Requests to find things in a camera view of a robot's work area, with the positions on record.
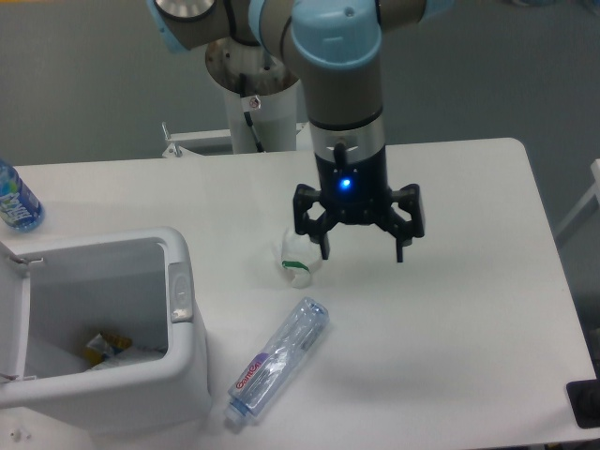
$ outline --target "water bottle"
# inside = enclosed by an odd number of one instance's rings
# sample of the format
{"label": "water bottle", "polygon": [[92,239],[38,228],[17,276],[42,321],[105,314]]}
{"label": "water bottle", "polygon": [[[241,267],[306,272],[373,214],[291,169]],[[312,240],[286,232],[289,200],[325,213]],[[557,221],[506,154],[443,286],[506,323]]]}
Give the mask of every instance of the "water bottle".
{"label": "water bottle", "polygon": [[19,232],[29,232],[44,218],[41,203],[17,171],[0,159],[0,218]]}
{"label": "water bottle", "polygon": [[238,426],[256,417],[328,323],[327,309],[303,298],[233,384],[225,415]]}

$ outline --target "gray floor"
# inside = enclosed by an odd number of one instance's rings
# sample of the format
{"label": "gray floor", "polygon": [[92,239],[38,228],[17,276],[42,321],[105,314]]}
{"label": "gray floor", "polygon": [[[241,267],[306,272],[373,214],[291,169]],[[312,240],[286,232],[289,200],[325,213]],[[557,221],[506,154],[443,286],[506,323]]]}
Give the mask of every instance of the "gray floor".
{"label": "gray floor", "polygon": [[[382,55],[389,143],[521,140],[551,226],[592,183],[600,17],[578,1],[457,0],[446,17],[387,35]],[[0,6],[3,158],[156,158],[162,121],[171,132],[226,127],[203,50],[169,54],[143,0]],[[597,215],[561,252],[591,326],[600,326],[599,253]]]}

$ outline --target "bottle cap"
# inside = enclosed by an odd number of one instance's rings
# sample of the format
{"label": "bottle cap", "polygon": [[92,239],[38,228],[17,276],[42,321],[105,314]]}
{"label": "bottle cap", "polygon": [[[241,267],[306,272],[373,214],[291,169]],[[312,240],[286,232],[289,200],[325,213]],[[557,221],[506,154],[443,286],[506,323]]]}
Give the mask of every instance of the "bottle cap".
{"label": "bottle cap", "polygon": [[237,427],[246,423],[246,417],[231,403],[227,405],[227,408],[225,409],[225,417],[231,420]]}

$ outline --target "trash bin lid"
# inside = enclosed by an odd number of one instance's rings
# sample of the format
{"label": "trash bin lid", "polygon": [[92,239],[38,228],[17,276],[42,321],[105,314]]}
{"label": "trash bin lid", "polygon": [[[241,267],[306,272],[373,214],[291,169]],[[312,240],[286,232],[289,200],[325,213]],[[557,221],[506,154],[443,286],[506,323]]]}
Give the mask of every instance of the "trash bin lid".
{"label": "trash bin lid", "polygon": [[27,264],[0,242],[0,383],[23,378],[29,290]]}

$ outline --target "blue led light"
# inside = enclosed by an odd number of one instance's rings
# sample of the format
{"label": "blue led light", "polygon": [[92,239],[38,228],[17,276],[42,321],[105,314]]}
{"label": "blue led light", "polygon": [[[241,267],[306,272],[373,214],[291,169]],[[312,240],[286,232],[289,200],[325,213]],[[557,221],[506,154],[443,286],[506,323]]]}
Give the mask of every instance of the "blue led light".
{"label": "blue led light", "polygon": [[341,190],[348,190],[352,187],[353,182],[350,178],[342,178],[339,180],[339,188]]}

